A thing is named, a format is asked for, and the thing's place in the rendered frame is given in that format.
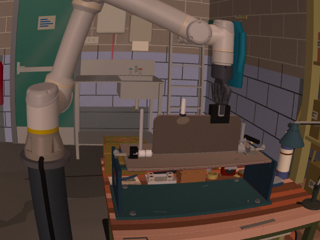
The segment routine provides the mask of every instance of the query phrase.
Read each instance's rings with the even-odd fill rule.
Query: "power socket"
[[[98,36],[87,36],[84,44],[97,44],[99,41]]]

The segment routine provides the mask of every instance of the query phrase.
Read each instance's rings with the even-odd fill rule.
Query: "sink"
[[[122,75],[119,76],[121,81],[150,81],[152,82],[153,76],[129,76],[129,75]]]

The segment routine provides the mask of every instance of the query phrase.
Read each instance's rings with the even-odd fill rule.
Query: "striped wooden tabletop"
[[[320,220],[320,210],[308,210],[297,204],[306,198],[311,198],[311,195],[289,178],[284,181],[282,186],[272,189],[271,205],[189,217],[116,220],[108,179],[110,175],[105,175],[103,158],[101,158],[101,169],[108,217],[114,240],[139,237],[143,239],[147,237],[148,240],[211,240],[213,236],[215,240],[241,240],[276,233]],[[147,184],[144,175],[138,175],[138,178],[142,185]],[[219,176],[218,180],[230,178],[236,177]],[[246,229],[240,228],[271,219],[275,219],[275,221]]]

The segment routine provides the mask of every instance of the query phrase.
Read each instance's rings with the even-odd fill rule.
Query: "lamp shade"
[[[305,146],[304,141],[299,131],[299,124],[289,123],[289,130],[281,138],[279,143],[285,147],[292,149],[300,149]]]

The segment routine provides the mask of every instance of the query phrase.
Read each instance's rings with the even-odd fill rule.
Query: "metal ladder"
[[[174,40],[174,34],[172,32],[170,32],[167,114],[168,115],[170,114],[171,109],[180,109],[180,106],[171,106],[171,87],[174,87],[174,88],[197,88],[198,105],[197,106],[186,106],[186,109],[197,109],[197,114],[201,115],[201,114],[203,114],[203,105],[204,105],[205,45],[173,44],[173,40]],[[199,65],[172,64],[173,46],[199,48]],[[172,85],[172,67],[173,66],[199,68],[198,85],[197,86]]]

